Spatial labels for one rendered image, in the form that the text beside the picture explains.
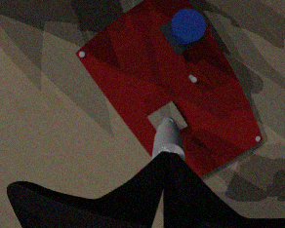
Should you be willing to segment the red circuit board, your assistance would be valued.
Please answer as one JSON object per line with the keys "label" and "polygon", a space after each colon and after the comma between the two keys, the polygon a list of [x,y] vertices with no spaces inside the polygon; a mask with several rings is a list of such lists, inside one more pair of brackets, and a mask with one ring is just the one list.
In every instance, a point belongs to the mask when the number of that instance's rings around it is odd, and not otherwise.
{"label": "red circuit board", "polygon": [[152,159],[177,153],[201,177],[264,139],[187,0],[143,0],[75,54]]}

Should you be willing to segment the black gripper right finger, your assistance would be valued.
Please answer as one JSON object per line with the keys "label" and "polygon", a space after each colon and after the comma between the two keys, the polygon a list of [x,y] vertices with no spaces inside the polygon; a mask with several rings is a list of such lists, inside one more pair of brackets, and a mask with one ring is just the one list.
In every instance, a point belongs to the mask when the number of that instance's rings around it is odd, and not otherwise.
{"label": "black gripper right finger", "polygon": [[285,228],[284,218],[239,215],[177,153],[163,186],[163,228]]}

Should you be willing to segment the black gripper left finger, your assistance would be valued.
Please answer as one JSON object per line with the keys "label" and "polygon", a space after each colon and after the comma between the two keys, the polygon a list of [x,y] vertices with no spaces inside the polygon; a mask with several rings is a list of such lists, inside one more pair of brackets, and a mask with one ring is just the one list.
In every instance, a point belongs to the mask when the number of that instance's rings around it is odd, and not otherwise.
{"label": "black gripper left finger", "polygon": [[6,193],[21,228],[151,228],[169,163],[171,155],[161,152],[136,176],[97,199],[25,181],[12,182]]}

